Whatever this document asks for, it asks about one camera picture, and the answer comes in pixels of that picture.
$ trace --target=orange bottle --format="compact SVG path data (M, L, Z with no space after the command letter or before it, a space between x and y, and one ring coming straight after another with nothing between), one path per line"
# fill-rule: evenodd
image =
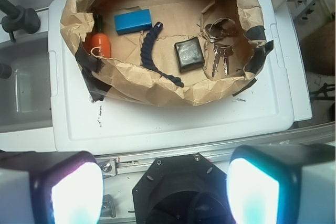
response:
M96 34L92 37L92 48L99 47L99 56L105 58L111 58L110 40L107 35L103 34L103 17L101 15L95 15L94 26Z

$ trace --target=keys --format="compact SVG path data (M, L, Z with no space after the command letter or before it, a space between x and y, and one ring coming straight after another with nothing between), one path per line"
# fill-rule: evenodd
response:
M215 52L215 59L214 59L214 63L212 66L212 77L215 77L218 65L219 65L219 60L222 57L223 58L223 65L224 65L224 73L226 76L229 75L229 56L233 55L233 49L231 46L228 45L223 45L221 43L214 43L213 44L213 49Z
M233 52L232 46L235 43L229 46L229 45L223 45L219 43L218 41L224 39L225 37L237 37L238 30L235 26L230 26L230 27L226 26L227 27L226 29L223 28L222 26L226 24L227 22L235 24L235 21L230 18L220 18L216 20L214 23L207 24L205 26L205 31L207 33L210 43L213 44L213 49L215 52L215 59L214 59L214 63L212 66L212 74L211 74L212 77L215 77L215 74L216 74L216 71L219 65L219 60L221 57L223 58L225 76L229 75L228 57L233 55L234 52Z

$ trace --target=dark blue rope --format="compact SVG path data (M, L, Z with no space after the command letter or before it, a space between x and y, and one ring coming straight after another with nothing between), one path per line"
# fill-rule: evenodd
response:
M183 82L180 77L174 77L172 75L165 74L161 72L154 64L152 59L152 50L156 39L159 36L159 33L162 31L163 24L161 22L157 22L153 28L151 28L143 40L142 48L141 48L141 60L142 66L149 70L159 73L161 76L171 80L176 86L184 87Z

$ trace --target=light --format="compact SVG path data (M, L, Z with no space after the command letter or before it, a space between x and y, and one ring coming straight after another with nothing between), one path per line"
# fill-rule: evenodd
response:
M279 182L244 158L234 159L227 173L227 197L238 224L276 224Z
M0 170L7 172L0 176L0 185L9 189L0 190L0 199L6 199L5 204L0 204L0 223L99 221L103 176L91 153L0 152Z
M102 199L101 169L84 163L51 189L55 224L97 223Z

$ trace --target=black tape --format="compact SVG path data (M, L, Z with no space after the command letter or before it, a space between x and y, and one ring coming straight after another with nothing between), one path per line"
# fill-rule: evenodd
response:
M254 48L253 57L244 67L245 72L257 74L263 68L266 56L273 50L273 48L273 40L267 42L264 46Z
M249 89L250 87L252 87L253 84L256 83L256 82L257 82L257 80L256 80L256 78L254 78L252 81L250 81L250 82L248 83L248 85L246 85L245 87L243 87L243 88L242 88L241 90L239 90L237 93L234 93L232 96L235 97L236 95L239 95L239 94L242 93L243 91L245 91L245 90Z
M98 59L85 51L82 42L75 53L75 59L83 68L87 68L93 72L97 73L101 69Z
M89 69L83 68L82 75L92 99L94 101L104 100L104 96L110 90L111 86L93 77Z
M265 28L263 26L252 27L244 35L249 40L266 40Z

